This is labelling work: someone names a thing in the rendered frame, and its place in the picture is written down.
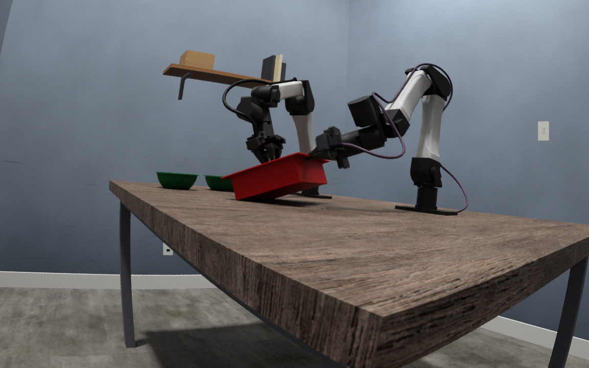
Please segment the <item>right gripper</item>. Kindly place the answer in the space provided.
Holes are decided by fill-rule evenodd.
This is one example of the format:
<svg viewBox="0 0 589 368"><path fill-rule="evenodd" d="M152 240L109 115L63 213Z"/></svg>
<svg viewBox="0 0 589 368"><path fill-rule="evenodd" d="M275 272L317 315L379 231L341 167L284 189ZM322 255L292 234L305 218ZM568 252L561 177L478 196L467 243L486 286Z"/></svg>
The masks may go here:
<svg viewBox="0 0 589 368"><path fill-rule="evenodd" d="M281 157L281 149L283 149L283 144L286 144L286 140L274 134L274 129L272 127L272 123L261 123L262 125L258 127L258 133L256 135L252 135L248 137L247 140L255 139L256 137L260 136L260 132L265 132L267 134L267 138L264 139L265 143L261 144L259 147L252 149L252 153L254 153L255 157L259 160L261 164L269 162L269 160L276 160L277 158ZM273 136L272 136L273 135ZM266 149L266 151L265 151ZM267 151L268 150L268 151Z"/></svg>

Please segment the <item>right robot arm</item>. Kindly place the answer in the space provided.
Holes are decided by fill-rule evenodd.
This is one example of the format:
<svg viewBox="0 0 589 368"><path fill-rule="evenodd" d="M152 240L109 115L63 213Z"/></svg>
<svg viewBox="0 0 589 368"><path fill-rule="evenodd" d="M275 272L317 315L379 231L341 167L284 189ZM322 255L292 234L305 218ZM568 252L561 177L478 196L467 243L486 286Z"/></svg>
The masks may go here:
<svg viewBox="0 0 589 368"><path fill-rule="evenodd" d="M252 117L255 123L260 126L261 123L272 123L269 108L277 108L282 99L285 99L285 108L292 115L296 125L300 153L308 154L315 148L311 123L314 98L308 80L254 87L252 96L241 97L236 110ZM252 150L259 147L260 144L265 143L264 139L267 137L264 131L260 132L259 137L246 142L247 148ZM301 193L292 193L292 195L332 199L332 196L320 195L319 186L304 190Z"/></svg>

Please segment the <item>green bowl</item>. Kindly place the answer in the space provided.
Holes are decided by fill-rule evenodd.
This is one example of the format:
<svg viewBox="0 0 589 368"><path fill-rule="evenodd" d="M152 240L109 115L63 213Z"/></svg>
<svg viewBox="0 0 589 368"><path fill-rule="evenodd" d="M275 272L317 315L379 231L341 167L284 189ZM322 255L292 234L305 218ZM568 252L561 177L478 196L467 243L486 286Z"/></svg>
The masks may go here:
<svg viewBox="0 0 589 368"><path fill-rule="evenodd" d="M176 174L169 172L156 172L161 186L166 189L189 190L197 179L195 174Z"/></svg>
<svg viewBox="0 0 589 368"><path fill-rule="evenodd" d="M211 190L234 192L231 179L221 179L222 176L203 175Z"/></svg>

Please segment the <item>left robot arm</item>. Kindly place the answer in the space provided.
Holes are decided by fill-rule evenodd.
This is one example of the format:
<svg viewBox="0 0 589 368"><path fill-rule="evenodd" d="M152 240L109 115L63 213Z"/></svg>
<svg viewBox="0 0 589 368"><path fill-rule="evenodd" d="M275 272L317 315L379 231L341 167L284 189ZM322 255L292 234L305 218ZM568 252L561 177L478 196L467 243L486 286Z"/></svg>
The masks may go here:
<svg viewBox="0 0 589 368"><path fill-rule="evenodd" d="M410 127L412 111L422 98L418 150L411 162L411 178L414 186L422 187L418 188L415 206L396 205L395 209L436 215L458 215L458 212L438 210L436 206L438 193L436 187L442 187L439 162L440 123L445 102L451 92L450 83L432 65L421 66L419 70L411 74L394 102L385 108L402 137ZM363 96L347 103L355 125L362 128L358 129L360 138L357 138L357 142L361 142L363 149L369 151L385 147L387 139L399 137L385 113L380 111L374 96L374 94ZM315 141L319 152L326 153L327 158L337 156L337 150L329 149L325 133L316 136Z"/></svg>

